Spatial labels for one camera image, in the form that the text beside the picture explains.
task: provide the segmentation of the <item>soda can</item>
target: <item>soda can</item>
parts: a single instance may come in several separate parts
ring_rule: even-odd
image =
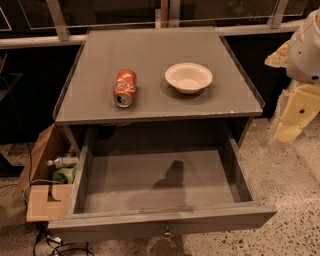
[[[137,76],[130,69],[122,69],[117,75],[116,87],[113,90],[113,98],[117,106],[129,107],[136,96]]]

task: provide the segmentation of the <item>black wall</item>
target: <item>black wall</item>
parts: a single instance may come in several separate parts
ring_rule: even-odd
[[[7,52],[8,70],[23,73],[0,102],[0,144],[35,141],[54,122],[53,109],[79,46]]]

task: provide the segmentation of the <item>white robot part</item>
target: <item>white robot part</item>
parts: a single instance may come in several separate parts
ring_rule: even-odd
[[[320,85],[320,10],[311,12],[289,40],[286,72],[299,82]]]

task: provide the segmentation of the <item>gray cabinet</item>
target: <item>gray cabinet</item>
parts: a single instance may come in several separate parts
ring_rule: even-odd
[[[206,66],[212,84],[177,92],[164,73],[180,62]],[[138,77],[127,109],[112,98],[122,68]],[[212,28],[91,31],[57,104],[79,164],[66,218],[49,228],[80,242],[260,227],[276,209],[238,146],[261,103]]]

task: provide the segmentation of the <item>terrazzo floor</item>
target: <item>terrazzo floor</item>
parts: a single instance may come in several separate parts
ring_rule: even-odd
[[[178,256],[319,255],[320,116],[294,143],[286,146],[270,144],[270,127],[268,119],[254,120],[240,149],[243,166],[258,197],[263,204],[275,205],[278,209],[262,228],[185,235],[170,241],[163,238],[98,241],[90,243],[89,250],[96,256],[148,256],[151,253],[170,256],[165,250],[152,251],[162,241],[174,246],[176,253],[172,255]],[[15,164],[27,158],[22,149],[12,153],[11,145],[2,145],[0,152]],[[0,178],[0,187],[16,182],[17,178]],[[14,186],[0,189],[0,255],[33,255],[38,230],[34,224],[25,223],[22,196],[12,197],[13,189]],[[85,244],[74,246],[85,248]],[[51,251],[42,239],[35,253],[49,255]],[[74,250],[62,255],[86,255],[86,252]]]

